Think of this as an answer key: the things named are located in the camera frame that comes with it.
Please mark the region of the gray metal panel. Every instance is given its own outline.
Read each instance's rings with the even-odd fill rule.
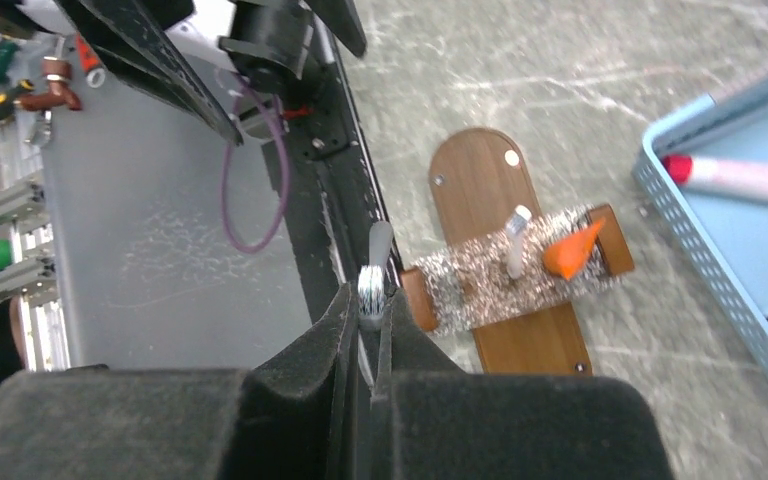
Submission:
[[[85,111],[55,111],[42,155],[72,364],[254,367],[310,327],[286,227],[256,256],[222,233],[222,138],[115,78],[73,87]],[[277,194],[250,137],[230,185],[253,241]]]

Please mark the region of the toothbrush handle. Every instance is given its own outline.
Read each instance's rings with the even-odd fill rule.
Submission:
[[[522,262],[522,235],[517,235],[511,239],[511,249],[508,251],[508,276],[516,280],[521,277],[525,265]]]
[[[369,229],[369,265],[384,267],[390,258],[393,227],[389,222],[375,222]]]

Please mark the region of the white screw hole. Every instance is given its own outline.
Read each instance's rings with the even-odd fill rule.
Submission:
[[[513,150],[508,150],[505,152],[505,162],[512,167],[516,167],[519,165],[519,155]]]

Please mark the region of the toothpaste tube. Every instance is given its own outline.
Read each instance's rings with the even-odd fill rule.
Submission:
[[[768,203],[768,163],[668,155],[664,168],[676,185]]]

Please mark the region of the brown wooden board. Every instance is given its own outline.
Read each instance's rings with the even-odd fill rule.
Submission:
[[[628,243],[622,234],[614,209],[610,205],[599,205],[587,212],[590,223],[605,220],[605,227],[599,232],[597,244],[602,251],[602,260],[611,276],[622,275],[634,270],[634,259]]]
[[[519,161],[511,166],[506,154]],[[431,161],[429,184],[449,245],[502,229],[517,205],[542,213],[525,156],[495,130],[472,128],[443,142]],[[488,373],[591,372],[570,303],[477,328],[473,335]]]
[[[439,325],[437,315],[434,314],[434,305],[428,290],[425,289],[425,275],[422,270],[413,267],[399,275],[402,279],[402,288],[408,297],[411,314],[419,328],[430,332]]]

